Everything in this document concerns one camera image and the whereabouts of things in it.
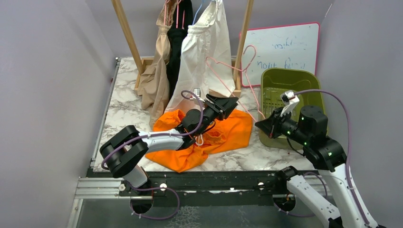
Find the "orange shorts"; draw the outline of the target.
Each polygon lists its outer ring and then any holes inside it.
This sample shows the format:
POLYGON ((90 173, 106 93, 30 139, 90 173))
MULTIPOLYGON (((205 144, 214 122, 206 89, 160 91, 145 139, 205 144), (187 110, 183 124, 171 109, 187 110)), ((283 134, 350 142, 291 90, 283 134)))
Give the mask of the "orange shorts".
POLYGON ((202 135, 203 144, 193 144, 179 151, 150 152, 145 157, 175 172, 184 172, 203 164, 211 154, 248 147, 253 120, 250 114, 234 110, 223 121, 216 121, 212 129, 202 135))

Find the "white shorts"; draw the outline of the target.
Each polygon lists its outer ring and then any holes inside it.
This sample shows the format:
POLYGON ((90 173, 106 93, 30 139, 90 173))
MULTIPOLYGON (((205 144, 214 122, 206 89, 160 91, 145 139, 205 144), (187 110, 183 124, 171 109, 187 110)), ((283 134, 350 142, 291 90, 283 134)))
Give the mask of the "white shorts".
POLYGON ((198 105, 181 96, 183 90, 201 90, 200 97, 229 97, 233 80, 228 25, 223 1, 213 0, 199 19, 188 27, 181 47, 181 63, 173 96, 165 112, 187 112, 198 105))

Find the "pink framed whiteboard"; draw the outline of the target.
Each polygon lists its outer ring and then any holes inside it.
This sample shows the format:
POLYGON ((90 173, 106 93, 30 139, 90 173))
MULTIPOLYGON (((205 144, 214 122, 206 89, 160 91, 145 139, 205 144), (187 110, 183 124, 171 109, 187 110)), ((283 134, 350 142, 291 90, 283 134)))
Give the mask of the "pink framed whiteboard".
POLYGON ((270 68, 284 68, 316 73, 320 24, 300 23, 247 30, 241 58, 242 87, 259 86, 262 73, 270 68))

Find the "blue wire hanger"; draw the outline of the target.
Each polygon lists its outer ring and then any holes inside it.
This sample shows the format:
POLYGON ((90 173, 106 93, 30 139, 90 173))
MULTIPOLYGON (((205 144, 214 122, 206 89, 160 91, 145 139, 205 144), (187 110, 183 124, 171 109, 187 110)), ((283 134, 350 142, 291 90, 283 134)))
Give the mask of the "blue wire hanger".
POLYGON ((205 4, 206 0, 201 0, 199 7, 197 8, 196 12, 194 13, 194 18, 192 21, 192 25, 194 25, 197 20, 199 19, 200 15, 201 15, 201 10, 203 8, 203 5, 205 4))

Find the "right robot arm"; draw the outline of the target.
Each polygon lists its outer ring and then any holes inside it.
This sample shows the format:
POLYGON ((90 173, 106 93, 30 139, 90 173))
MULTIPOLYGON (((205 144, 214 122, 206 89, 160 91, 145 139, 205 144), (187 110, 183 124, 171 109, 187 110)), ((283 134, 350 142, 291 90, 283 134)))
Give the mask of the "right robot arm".
POLYGON ((304 179, 293 166, 276 172, 274 187, 280 193, 290 191, 314 213, 325 228, 379 228, 365 206, 358 206, 348 183, 353 181, 347 172, 347 156, 342 145, 326 134, 328 118, 318 106, 306 105, 300 110, 298 121, 290 114, 281 115, 282 108, 255 123, 269 138, 281 135, 303 146, 303 155, 317 169, 326 182, 335 204, 329 202, 304 179))

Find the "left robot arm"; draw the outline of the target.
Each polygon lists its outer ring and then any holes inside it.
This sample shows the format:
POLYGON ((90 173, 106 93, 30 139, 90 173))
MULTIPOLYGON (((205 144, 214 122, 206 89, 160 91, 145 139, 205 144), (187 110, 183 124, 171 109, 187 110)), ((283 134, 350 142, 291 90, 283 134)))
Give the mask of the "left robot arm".
POLYGON ((225 120, 238 105, 238 97, 206 95, 202 99, 194 92, 189 100, 195 101, 198 109, 191 109, 181 122, 167 131, 144 132, 128 125, 104 143, 99 152, 103 158, 101 167, 113 178, 122 178, 138 195, 149 190, 149 177, 139 161, 148 153, 162 150, 179 151, 201 141, 201 136, 211 129, 216 120, 225 120))

